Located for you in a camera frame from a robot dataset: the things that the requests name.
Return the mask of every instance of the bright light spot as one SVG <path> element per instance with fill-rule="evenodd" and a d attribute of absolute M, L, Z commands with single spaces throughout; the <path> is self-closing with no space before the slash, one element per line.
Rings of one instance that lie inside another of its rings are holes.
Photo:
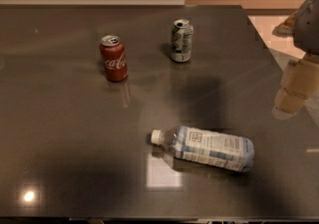
<path fill-rule="evenodd" d="M 26 202 L 31 202 L 31 201 L 33 201 L 33 199 L 34 199 L 34 192 L 33 192 L 33 191 L 28 191 L 27 193 L 24 194 L 23 199 L 24 199 Z"/>

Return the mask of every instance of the white bottle cap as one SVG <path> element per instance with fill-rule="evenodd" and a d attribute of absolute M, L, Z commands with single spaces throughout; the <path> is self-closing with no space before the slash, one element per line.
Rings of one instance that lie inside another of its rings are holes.
<path fill-rule="evenodd" d="M 289 118 L 296 115 L 296 113 L 284 112 L 281 109 L 279 109 L 278 107 L 274 107 L 272 109 L 272 114 L 275 118 L 281 119 L 281 120 L 289 119 Z"/>
<path fill-rule="evenodd" d="M 160 145 L 160 133 L 161 131 L 158 129 L 154 129 L 151 136 L 151 143 Z"/>

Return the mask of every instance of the plastic bottle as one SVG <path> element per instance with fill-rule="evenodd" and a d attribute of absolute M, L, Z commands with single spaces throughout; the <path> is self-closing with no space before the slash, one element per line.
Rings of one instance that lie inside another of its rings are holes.
<path fill-rule="evenodd" d="M 154 129 L 151 141 L 175 158 L 238 172 L 249 171 L 253 164 L 253 144 L 245 137 L 181 125 Z"/>

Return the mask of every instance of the black table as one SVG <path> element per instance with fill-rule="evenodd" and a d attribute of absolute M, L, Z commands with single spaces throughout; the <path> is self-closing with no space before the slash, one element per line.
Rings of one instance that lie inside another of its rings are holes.
<path fill-rule="evenodd" d="M 177 17 L 194 27 L 183 64 Z M 319 219 L 319 129 L 306 109 L 273 117 L 282 72 L 241 7 L 1 6 L 0 25 L 0 216 Z M 110 33 L 120 83 L 101 62 Z M 150 136 L 180 124 L 250 138 L 253 169 L 170 166 Z"/>

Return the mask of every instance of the bottle label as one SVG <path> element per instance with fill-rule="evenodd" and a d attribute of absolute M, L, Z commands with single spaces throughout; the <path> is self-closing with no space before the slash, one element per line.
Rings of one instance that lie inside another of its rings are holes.
<path fill-rule="evenodd" d="M 175 157 L 245 171 L 252 166 L 253 148 L 247 138 L 181 126 Z"/>

